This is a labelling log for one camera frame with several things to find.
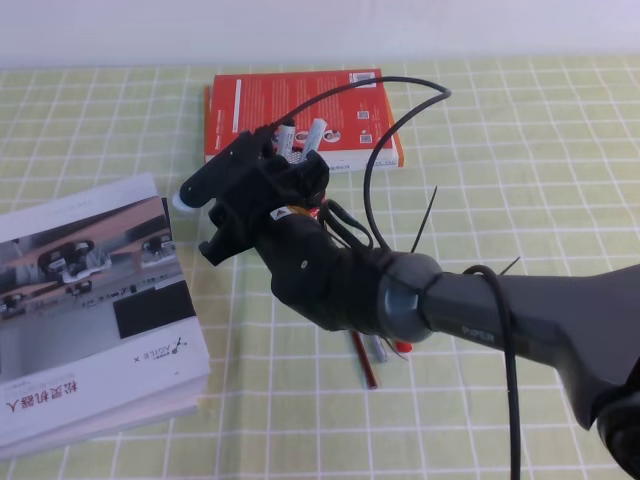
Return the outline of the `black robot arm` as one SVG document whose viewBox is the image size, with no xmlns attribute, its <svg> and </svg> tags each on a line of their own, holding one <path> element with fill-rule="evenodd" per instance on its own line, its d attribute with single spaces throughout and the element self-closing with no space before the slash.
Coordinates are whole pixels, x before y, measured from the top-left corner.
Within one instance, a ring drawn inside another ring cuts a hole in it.
<svg viewBox="0 0 640 480">
<path fill-rule="evenodd" d="M 323 196 L 328 180 L 318 155 L 291 164 L 231 151 L 180 195 L 210 209 L 217 231 L 201 252 L 211 263 L 257 251 L 273 294 L 324 330 L 407 343 L 442 332 L 501 350 L 512 429 L 516 359 L 553 367 L 577 423 L 596 427 L 617 464 L 638 475 L 637 267 L 588 277 L 498 275 L 482 265 L 449 273 L 429 256 L 372 248 L 344 232 L 347 214 Z"/>
</svg>

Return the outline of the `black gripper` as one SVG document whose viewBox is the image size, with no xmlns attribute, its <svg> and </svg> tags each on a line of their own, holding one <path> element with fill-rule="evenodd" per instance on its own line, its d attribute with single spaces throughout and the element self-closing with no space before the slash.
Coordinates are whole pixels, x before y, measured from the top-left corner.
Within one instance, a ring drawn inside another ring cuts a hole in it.
<svg viewBox="0 0 640 480">
<path fill-rule="evenodd" d="M 281 156 L 254 162 L 221 191 L 210 210 L 214 237 L 200 245 L 214 266 L 250 249 L 272 275 L 280 300 L 322 300 L 330 291 L 330 237 L 310 210 L 319 204 L 329 167 L 316 153 L 298 164 Z"/>
</svg>

